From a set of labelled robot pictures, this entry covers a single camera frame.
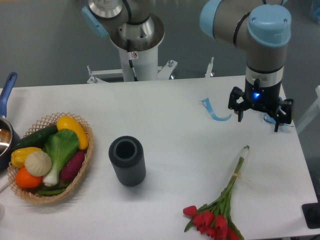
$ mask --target blue light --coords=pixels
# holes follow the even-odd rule
[[[259,96],[260,96],[260,93],[258,93],[258,92],[254,92],[253,93],[253,98],[254,99],[257,99]]]

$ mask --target wicker basket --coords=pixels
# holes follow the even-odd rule
[[[22,198],[23,200],[30,202],[30,203],[35,203],[35,204],[46,204],[46,203],[53,203],[56,201],[61,200],[63,197],[65,197],[67,194],[69,194],[79,183],[79,181],[81,180],[84,172],[86,171],[88,164],[90,163],[91,160],[91,156],[93,153],[93,149],[94,149],[94,136],[93,136],[93,132],[92,129],[90,127],[90,125],[88,124],[87,121],[85,121],[81,116],[79,115],[75,115],[75,114],[71,114],[70,112],[68,113],[54,113],[52,115],[47,115],[45,117],[43,117],[41,120],[36,121],[36,124],[32,125],[32,128],[29,128],[29,131],[27,131],[24,135],[30,135],[40,129],[43,129],[45,127],[48,127],[50,125],[56,124],[57,120],[62,117],[62,116],[70,116],[74,119],[76,119],[81,126],[83,127],[83,129],[85,130],[87,136],[88,136],[88,140],[89,140],[89,146],[87,148],[86,154],[85,154],[85,159],[84,162],[82,163],[82,167],[79,171],[79,173],[77,174],[77,176],[75,177],[75,179],[70,183],[70,185],[65,189],[64,192],[62,192],[59,195],[55,195],[55,196],[40,196],[38,194],[32,194],[31,192],[25,191],[24,189],[21,189],[20,187],[17,186],[16,183],[16,175],[17,175],[17,170],[18,168],[13,166],[10,162],[9,167],[8,167],[8,180],[9,180],[9,185],[11,187],[11,190],[14,191],[15,195],[19,196],[20,198]]]

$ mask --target yellow bell pepper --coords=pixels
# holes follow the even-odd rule
[[[41,148],[38,147],[25,147],[25,148],[20,148],[15,150],[12,154],[11,154],[11,163],[13,166],[17,167],[17,168],[23,168],[25,166],[25,160],[27,158],[27,156],[32,153],[32,152],[36,152],[36,151],[42,151]]]
[[[75,132],[79,140],[79,149],[85,150],[89,145],[88,136],[80,125],[80,123],[70,116],[62,116],[56,122],[56,127],[60,131],[61,129],[69,129]]]

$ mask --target gray floor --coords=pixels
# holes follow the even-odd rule
[[[199,15],[207,0],[152,0],[151,9],[165,27],[159,65],[178,62],[176,78],[203,77],[214,56],[216,76],[245,74],[246,54],[201,32]],[[15,0],[0,3],[0,88],[8,73],[16,87],[84,84],[91,70],[120,69],[117,50],[99,38],[81,15],[84,0]],[[289,0],[292,37],[283,87],[295,99],[298,120],[316,99],[320,85],[320,25],[310,16],[311,0]],[[320,177],[320,115],[300,134],[313,177]]]

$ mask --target blue ribbon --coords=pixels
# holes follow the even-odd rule
[[[209,98],[207,97],[206,99],[203,99],[199,102],[202,102],[208,113],[211,115],[211,117],[216,120],[216,121],[227,121],[229,118],[231,118],[231,114],[227,117],[218,117],[214,110],[212,109],[211,103],[209,101]]]

